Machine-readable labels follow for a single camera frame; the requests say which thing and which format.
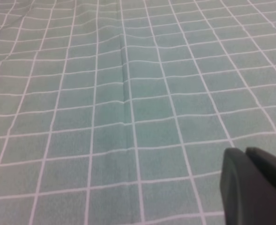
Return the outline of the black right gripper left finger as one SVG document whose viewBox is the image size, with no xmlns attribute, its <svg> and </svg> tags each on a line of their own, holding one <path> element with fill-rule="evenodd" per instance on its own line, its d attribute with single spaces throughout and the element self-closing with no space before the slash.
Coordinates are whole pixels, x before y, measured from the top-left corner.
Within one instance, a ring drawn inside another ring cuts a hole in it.
<svg viewBox="0 0 276 225">
<path fill-rule="evenodd" d="M 276 225 L 276 189 L 246 150 L 225 149 L 220 192 L 227 225 Z"/>
</svg>

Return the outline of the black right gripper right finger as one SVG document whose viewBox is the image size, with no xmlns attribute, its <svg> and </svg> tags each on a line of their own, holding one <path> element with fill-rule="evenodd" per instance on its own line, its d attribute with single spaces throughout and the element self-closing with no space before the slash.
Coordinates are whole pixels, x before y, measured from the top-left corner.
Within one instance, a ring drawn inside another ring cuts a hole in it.
<svg viewBox="0 0 276 225">
<path fill-rule="evenodd" d="M 276 156 L 256 147 L 248 147 L 246 155 L 265 179 L 276 189 Z"/>
</svg>

